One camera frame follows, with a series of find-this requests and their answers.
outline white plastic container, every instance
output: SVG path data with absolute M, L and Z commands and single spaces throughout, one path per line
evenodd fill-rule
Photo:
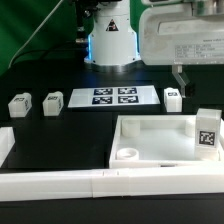
M 123 121 L 136 120 L 140 123 L 139 135 L 123 135 Z M 222 163 L 224 132 L 221 131 L 218 159 L 201 161 L 195 158 L 196 116 L 119 116 L 110 155 L 110 168 L 198 166 Z M 134 148 L 138 160 L 118 159 L 117 153 L 124 148 Z

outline white box with marker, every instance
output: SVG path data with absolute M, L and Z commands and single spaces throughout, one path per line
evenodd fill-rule
M 8 104 L 10 117 L 25 117 L 32 107 L 29 93 L 17 94 Z
M 43 102 L 44 116 L 58 116 L 64 106 L 61 92 L 49 93 Z
M 221 114 L 221 110 L 198 110 L 195 131 L 196 159 L 219 160 Z
M 182 97 L 178 89 L 164 89 L 164 104 L 167 112 L 182 112 Z

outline white edge barrier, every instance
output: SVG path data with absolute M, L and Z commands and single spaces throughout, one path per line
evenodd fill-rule
M 0 201 L 224 192 L 224 165 L 0 175 Z
M 0 128 L 0 167 L 15 144 L 13 129 Z

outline warning label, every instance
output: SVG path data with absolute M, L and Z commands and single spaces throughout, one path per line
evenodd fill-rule
M 108 25 L 106 31 L 119 31 L 113 19 L 110 21 L 110 24 Z

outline black table surface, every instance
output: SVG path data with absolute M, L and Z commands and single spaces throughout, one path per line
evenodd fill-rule
M 166 113 L 164 88 L 179 88 L 169 66 L 121 74 L 86 70 L 76 60 L 24 61 L 0 77 L 0 127 L 13 127 L 16 144 L 0 173 L 108 168 L 118 115 L 196 114 L 198 108 L 224 107 L 224 66 L 187 66 L 194 95 L 182 113 Z M 68 108 L 74 88 L 154 85 L 160 105 Z M 64 94 L 58 117 L 44 117 L 49 92 Z M 29 92 L 25 118 L 9 117 L 8 103 Z M 222 223 L 224 194 L 115 197 L 0 203 L 2 223 Z

